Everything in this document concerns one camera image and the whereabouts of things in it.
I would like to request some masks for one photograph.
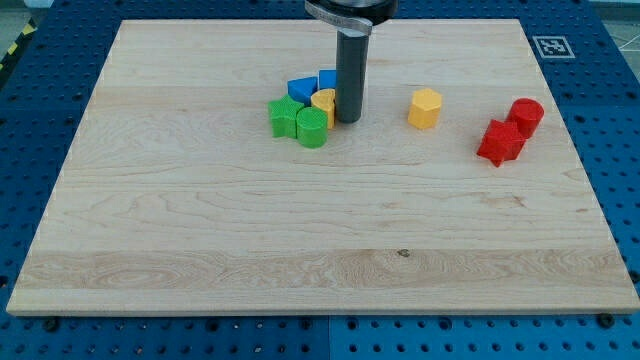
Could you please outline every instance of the green block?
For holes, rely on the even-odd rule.
[[[296,138],[296,118],[298,111],[304,108],[303,103],[293,100],[289,95],[280,100],[269,102],[269,120],[273,137],[287,136]]]
[[[314,107],[298,112],[298,142],[306,148],[319,148],[327,142],[327,114]]]

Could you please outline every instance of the wood grain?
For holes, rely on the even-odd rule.
[[[271,138],[266,103],[332,67],[334,51],[315,21],[123,22],[8,311],[639,308],[517,21],[385,23],[364,118],[316,150]],[[406,123],[422,87],[444,96],[434,130]],[[496,169],[475,151],[521,96],[545,119]]]

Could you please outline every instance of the blue triangular block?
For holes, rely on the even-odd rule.
[[[318,72],[318,90],[336,88],[336,71],[320,70]]]
[[[287,89],[293,100],[303,103],[304,106],[311,106],[311,95],[318,90],[318,78],[313,76],[289,80]]]

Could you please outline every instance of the red block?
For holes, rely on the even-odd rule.
[[[477,154],[499,167],[506,160],[517,159],[526,141],[515,122],[491,120]]]
[[[518,130],[525,139],[529,139],[542,121],[544,109],[532,99],[518,99],[511,106],[506,122],[518,124]]]

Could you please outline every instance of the colored block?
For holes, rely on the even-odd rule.
[[[335,70],[318,71],[318,90],[335,89],[337,72]]]
[[[295,139],[297,137],[296,118],[298,111],[304,108],[304,104],[285,95],[279,100],[270,101],[268,107],[273,137],[287,136]]]
[[[525,142],[516,123],[491,120],[477,154],[499,167],[506,160],[517,159]]]
[[[334,89],[317,91],[311,96],[311,106],[327,114],[327,128],[333,129],[336,121],[336,91]]]
[[[313,76],[289,80],[287,89],[293,100],[303,103],[304,106],[311,106],[311,95],[318,90],[318,78]]]
[[[306,148],[319,148],[327,142],[327,114],[309,107],[298,113],[298,142]]]
[[[441,107],[442,95],[439,93],[432,89],[415,91],[409,108],[409,124],[418,129],[436,126]]]
[[[544,116],[544,108],[533,99],[518,99],[511,106],[506,122],[518,124],[518,131],[529,139]]]

